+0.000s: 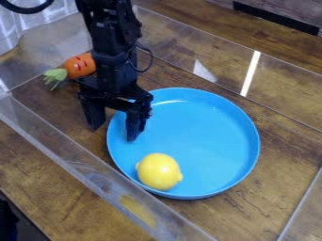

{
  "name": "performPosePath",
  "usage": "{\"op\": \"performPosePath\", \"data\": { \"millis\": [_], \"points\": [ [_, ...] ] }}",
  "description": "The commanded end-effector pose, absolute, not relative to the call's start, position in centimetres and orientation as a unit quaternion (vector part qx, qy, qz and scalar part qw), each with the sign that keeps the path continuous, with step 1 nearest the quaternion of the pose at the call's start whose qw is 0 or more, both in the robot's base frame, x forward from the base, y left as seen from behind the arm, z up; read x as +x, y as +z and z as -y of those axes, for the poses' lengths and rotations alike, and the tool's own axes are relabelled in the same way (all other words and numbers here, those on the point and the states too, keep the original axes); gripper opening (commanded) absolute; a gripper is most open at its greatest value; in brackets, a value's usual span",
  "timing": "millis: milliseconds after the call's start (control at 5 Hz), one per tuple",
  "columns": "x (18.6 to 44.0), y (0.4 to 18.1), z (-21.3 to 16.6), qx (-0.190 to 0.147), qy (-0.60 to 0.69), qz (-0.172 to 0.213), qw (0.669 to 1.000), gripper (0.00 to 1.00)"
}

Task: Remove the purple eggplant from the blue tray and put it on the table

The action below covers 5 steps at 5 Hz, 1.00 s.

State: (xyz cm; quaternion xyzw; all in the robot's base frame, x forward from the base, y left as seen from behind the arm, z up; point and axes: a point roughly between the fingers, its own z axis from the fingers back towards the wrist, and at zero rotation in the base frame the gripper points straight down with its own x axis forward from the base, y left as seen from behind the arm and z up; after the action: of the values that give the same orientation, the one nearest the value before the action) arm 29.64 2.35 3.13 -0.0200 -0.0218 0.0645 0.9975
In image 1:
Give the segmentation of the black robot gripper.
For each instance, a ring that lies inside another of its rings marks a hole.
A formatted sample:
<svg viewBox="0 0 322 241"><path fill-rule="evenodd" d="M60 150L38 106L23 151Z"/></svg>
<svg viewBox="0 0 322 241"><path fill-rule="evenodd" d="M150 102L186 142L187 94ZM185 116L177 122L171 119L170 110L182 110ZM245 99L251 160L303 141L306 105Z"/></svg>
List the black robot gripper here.
<svg viewBox="0 0 322 241"><path fill-rule="evenodd" d="M90 128L96 130L106 122L104 108L126 112L127 140L135 141L151 117L152 95L138 84L138 51L115 56L94 51L96 75L79 77L79 99Z"/></svg>

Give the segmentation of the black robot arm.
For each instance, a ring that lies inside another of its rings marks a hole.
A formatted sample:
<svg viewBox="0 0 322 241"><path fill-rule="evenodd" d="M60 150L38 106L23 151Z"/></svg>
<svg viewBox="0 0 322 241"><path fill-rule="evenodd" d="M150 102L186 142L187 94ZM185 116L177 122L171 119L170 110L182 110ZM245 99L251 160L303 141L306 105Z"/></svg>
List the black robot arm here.
<svg viewBox="0 0 322 241"><path fill-rule="evenodd" d="M135 140L151 116L152 94L139 87L138 39L142 37L131 0L75 0L92 40L95 73L76 79L90 127L106 122L106 110L126 113L126 134Z"/></svg>

